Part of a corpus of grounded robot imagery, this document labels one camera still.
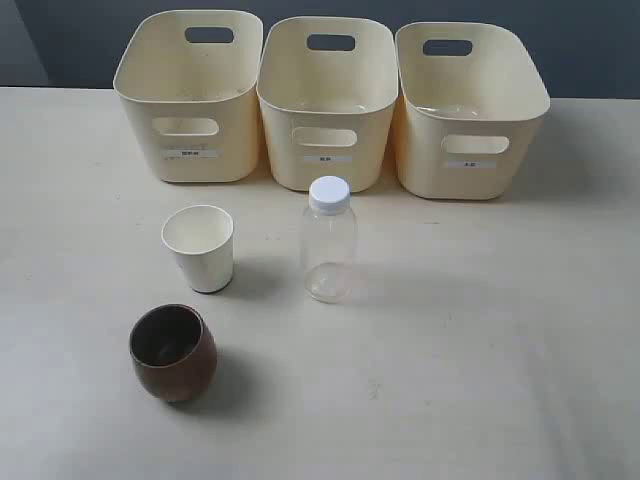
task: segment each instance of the cream plastic bin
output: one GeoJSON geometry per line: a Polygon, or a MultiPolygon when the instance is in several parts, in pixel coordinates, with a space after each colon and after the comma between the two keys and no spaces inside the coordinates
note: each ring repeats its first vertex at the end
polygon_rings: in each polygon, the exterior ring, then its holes
{"type": "Polygon", "coordinates": [[[494,25],[413,23],[398,30],[396,47],[402,185],[425,198],[502,194],[550,106],[518,37],[494,25]]]}
{"type": "Polygon", "coordinates": [[[372,20],[295,17],[267,37],[258,97],[271,171],[308,190],[335,175],[375,183],[398,96],[393,36],[372,20]]]}
{"type": "Polygon", "coordinates": [[[140,24],[113,87],[158,177],[230,182],[254,169],[261,49],[262,22],[246,12],[175,10],[140,24]]]}

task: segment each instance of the brown cup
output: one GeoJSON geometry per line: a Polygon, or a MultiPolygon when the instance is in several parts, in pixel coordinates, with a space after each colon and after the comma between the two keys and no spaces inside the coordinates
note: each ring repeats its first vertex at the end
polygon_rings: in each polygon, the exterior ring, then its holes
{"type": "Polygon", "coordinates": [[[202,393],[216,370],[218,355],[202,317],[186,305],[162,305],[145,313],[129,337],[138,379],[167,402],[202,393]]]}

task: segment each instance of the white label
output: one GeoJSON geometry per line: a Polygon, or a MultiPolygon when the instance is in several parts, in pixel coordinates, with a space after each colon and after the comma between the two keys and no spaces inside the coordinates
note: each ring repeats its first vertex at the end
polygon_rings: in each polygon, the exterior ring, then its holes
{"type": "Polygon", "coordinates": [[[304,163],[351,163],[351,157],[338,155],[305,155],[304,163]]]}
{"type": "Polygon", "coordinates": [[[496,168],[495,160],[447,160],[445,168],[496,168]]]}
{"type": "Polygon", "coordinates": [[[164,151],[165,158],[218,158],[218,151],[204,148],[170,148],[164,151]]]}

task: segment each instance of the white paper cup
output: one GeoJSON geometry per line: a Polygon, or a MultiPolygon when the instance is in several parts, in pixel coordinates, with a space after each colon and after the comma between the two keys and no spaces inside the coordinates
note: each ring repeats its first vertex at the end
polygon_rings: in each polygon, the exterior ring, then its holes
{"type": "Polygon", "coordinates": [[[178,210],[164,223],[162,241],[196,292],[215,292],[231,281],[233,218],[223,209],[193,205],[178,210]]]}

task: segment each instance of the clear plastic bottle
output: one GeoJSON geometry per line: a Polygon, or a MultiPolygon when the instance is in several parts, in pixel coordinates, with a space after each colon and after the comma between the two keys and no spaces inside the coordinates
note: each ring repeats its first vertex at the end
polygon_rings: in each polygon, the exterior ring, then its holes
{"type": "Polygon", "coordinates": [[[335,303],[349,293],[356,244],[349,184],[338,177],[318,178],[302,217],[300,251],[304,286],[313,298],[335,303]]]}

